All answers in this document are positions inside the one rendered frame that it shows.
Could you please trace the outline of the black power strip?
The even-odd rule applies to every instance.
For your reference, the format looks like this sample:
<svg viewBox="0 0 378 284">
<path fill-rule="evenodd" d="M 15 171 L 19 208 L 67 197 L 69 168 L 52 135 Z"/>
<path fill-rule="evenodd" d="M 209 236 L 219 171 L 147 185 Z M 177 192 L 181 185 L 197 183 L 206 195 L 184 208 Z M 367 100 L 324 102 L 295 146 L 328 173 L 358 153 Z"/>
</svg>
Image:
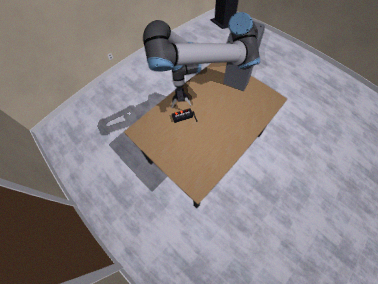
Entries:
<svg viewBox="0 0 378 284">
<path fill-rule="evenodd" d="M 173 113 L 172 115 L 174 115 L 174 117 L 173 116 L 172 117 L 173 117 L 174 122 L 179 122 L 179 121 L 183 121 L 189 118 L 193 118 L 192 113 L 194 114 L 194 111 L 192 112 L 191 109 L 186 109 L 183 111 Z"/>
</svg>

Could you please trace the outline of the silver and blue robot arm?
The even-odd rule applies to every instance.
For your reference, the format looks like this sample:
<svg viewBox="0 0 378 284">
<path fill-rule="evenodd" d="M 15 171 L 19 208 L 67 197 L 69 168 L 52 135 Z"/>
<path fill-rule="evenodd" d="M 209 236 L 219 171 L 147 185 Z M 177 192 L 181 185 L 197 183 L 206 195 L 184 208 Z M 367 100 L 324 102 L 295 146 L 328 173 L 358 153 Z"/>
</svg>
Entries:
<svg viewBox="0 0 378 284">
<path fill-rule="evenodd" d="M 230 18 L 228 25 L 232 44 L 187 42 L 171 31 L 166 22 L 162 20 L 150 22 L 143 33 L 150 70 L 157 72 L 172 70 L 172 82 L 175 86 L 182 86 L 185 84 L 184 75 L 199 73 L 201 64 L 233 61 L 232 63 L 238 65 L 239 69 L 259 64 L 260 56 L 256 40 L 258 30 L 250 15 L 238 12 Z"/>
</svg>

